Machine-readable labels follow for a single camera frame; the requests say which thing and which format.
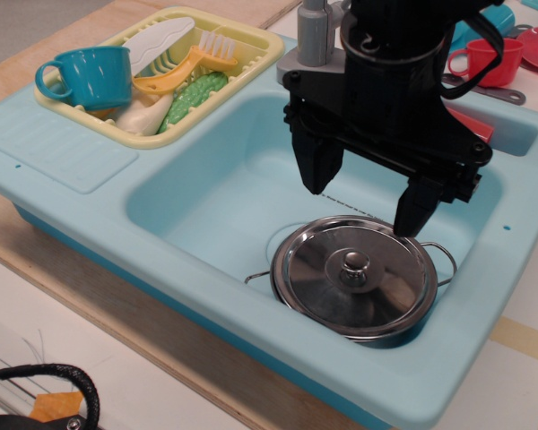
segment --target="pot handle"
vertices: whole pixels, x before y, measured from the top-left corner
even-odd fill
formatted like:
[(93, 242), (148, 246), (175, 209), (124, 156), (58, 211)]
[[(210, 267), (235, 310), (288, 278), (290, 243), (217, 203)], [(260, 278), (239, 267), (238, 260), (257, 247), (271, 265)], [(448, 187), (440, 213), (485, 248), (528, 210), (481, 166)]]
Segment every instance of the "pot handle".
[(261, 278), (262, 276), (268, 275), (269, 273), (271, 273), (271, 272), (270, 271), (260, 271), (259, 273), (254, 273), (253, 275), (247, 276), (243, 282), (248, 284), (250, 280), (254, 280), (255, 278)]
[(452, 263), (452, 276), (448, 279), (441, 280), (437, 284), (437, 287), (442, 287), (443, 285), (446, 285), (448, 282), (452, 280), (452, 278), (455, 276), (456, 271), (458, 270), (458, 266), (456, 266), (455, 257), (453, 257), (452, 254), (443, 245), (437, 244), (436, 242), (423, 242), (421, 243), (421, 245), (425, 248), (427, 246), (434, 246), (435, 248), (440, 250), (444, 255), (446, 255), (448, 257), (448, 260), (450, 260), (450, 262)]

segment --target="black cable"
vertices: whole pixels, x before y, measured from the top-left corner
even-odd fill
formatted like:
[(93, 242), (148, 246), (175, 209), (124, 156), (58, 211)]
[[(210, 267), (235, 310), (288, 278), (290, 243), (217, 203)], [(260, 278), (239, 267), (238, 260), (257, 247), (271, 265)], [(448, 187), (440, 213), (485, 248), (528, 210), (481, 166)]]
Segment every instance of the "black cable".
[(96, 386), (82, 369), (73, 365), (18, 365), (0, 369), (0, 381), (31, 376), (57, 376), (70, 381), (83, 394), (88, 414), (83, 430), (96, 430), (100, 420), (100, 398)]
[(486, 65), (486, 67), (484, 67), (467, 82), (453, 88), (446, 88), (440, 84), (440, 95), (445, 99), (458, 99), (478, 85), (486, 73), (491, 71), (502, 62), (502, 56), (504, 54), (504, 39), (502, 38), (502, 35), (483, 15), (477, 13), (470, 18), (466, 18), (464, 21), (471, 29), (476, 31), (484, 39), (486, 39), (488, 43), (490, 43), (490, 46), (496, 52), (496, 56)]

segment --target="wooden table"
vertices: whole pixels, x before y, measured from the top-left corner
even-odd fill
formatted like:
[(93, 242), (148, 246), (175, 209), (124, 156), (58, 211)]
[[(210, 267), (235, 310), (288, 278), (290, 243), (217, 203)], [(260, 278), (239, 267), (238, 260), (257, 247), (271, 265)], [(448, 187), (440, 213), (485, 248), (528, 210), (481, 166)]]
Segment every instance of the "wooden table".
[[(300, 0), (177, 1), (266, 28)], [(60, 52), (100, 43), (165, 0), (116, 0), (0, 64), (0, 100)], [(363, 427), (113, 273), (25, 223), (0, 195), (0, 262), (251, 428)]]

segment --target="lid knob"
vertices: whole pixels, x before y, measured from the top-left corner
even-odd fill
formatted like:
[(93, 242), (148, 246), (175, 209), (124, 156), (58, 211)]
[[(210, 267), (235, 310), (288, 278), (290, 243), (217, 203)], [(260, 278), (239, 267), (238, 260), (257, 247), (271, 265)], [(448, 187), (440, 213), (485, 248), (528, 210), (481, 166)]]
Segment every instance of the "lid knob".
[(360, 251), (350, 251), (343, 257), (343, 274), (349, 280), (358, 280), (360, 284), (367, 280), (367, 268), (370, 265), (370, 258)]

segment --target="light blue sink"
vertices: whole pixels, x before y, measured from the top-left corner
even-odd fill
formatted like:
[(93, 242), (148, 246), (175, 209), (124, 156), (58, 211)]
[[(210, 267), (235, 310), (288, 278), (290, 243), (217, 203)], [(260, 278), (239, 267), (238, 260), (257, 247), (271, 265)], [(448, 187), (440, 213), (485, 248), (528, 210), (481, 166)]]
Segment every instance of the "light blue sink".
[[(287, 41), (288, 48), (294, 44)], [(30, 222), (133, 281), (371, 429), (433, 426), (499, 318), (538, 236), (538, 114), (469, 95), (496, 127), (469, 204), (441, 204), (418, 239), (459, 263), (397, 348), (359, 345), (273, 298), (277, 245), (328, 215), (392, 222), (406, 178), (345, 154), (324, 195), (302, 185), (271, 67), (177, 142), (136, 150), (39, 106), (0, 104), (0, 193)], [(441, 279), (451, 272), (435, 253)]]

